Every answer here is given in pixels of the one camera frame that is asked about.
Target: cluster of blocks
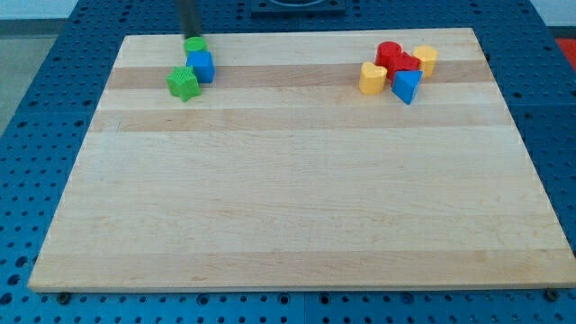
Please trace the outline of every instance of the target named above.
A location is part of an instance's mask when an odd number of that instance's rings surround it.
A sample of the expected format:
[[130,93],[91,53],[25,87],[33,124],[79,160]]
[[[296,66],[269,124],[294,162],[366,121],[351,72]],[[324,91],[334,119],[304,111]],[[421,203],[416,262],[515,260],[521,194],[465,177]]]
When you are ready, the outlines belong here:
[[185,67],[174,67],[166,77],[170,94],[179,96],[183,102],[200,95],[199,84],[211,83],[214,79],[214,63],[208,51],[206,40],[202,37],[191,37],[184,42],[184,51],[188,57]]
[[360,91],[365,95],[379,94],[388,78],[392,91],[404,103],[411,104],[422,77],[432,76],[437,57],[437,51],[428,45],[417,46],[411,56],[398,43],[385,41],[378,45],[375,62],[362,64]]

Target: blue perforated table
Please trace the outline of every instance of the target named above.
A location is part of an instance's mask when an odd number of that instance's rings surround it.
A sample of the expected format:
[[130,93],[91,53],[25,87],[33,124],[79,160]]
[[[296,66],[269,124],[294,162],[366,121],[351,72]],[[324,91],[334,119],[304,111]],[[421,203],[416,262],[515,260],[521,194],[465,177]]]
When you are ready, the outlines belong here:
[[[201,1],[204,32],[473,27],[576,248],[576,75],[527,0],[348,0],[346,15],[250,18]],[[550,323],[576,290],[38,295],[26,288],[126,34],[178,32],[171,1],[80,0],[0,139],[0,323]]]

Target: blue cube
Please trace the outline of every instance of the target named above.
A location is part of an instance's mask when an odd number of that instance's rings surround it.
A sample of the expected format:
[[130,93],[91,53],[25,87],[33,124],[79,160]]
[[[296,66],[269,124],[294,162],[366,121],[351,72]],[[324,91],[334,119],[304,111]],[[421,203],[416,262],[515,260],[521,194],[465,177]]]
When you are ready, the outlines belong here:
[[214,79],[214,62],[209,51],[192,51],[188,54],[187,67],[192,67],[200,83],[211,83]]
[[422,71],[398,71],[394,76],[392,91],[406,104],[411,104],[416,97]]

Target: yellow block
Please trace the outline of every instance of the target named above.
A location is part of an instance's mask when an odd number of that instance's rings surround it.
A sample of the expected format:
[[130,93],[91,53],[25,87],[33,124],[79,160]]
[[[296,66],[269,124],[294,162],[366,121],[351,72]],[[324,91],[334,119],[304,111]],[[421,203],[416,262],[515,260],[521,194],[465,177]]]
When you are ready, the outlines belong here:
[[376,95],[384,89],[386,81],[386,67],[377,67],[372,62],[362,64],[360,72],[360,91],[365,95]]
[[436,49],[429,45],[417,46],[414,49],[414,57],[420,59],[420,70],[424,72],[423,77],[432,76],[438,58]]

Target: wood grain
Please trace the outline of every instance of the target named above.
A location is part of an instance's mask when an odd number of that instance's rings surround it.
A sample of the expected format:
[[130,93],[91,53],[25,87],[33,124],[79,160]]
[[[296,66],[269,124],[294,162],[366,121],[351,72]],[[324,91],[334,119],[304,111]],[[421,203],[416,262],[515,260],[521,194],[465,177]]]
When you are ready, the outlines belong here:
[[[164,85],[181,41],[122,44],[35,291],[576,285],[472,30],[208,35],[217,75],[187,103]],[[410,106],[357,88],[381,41],[439,52]]]

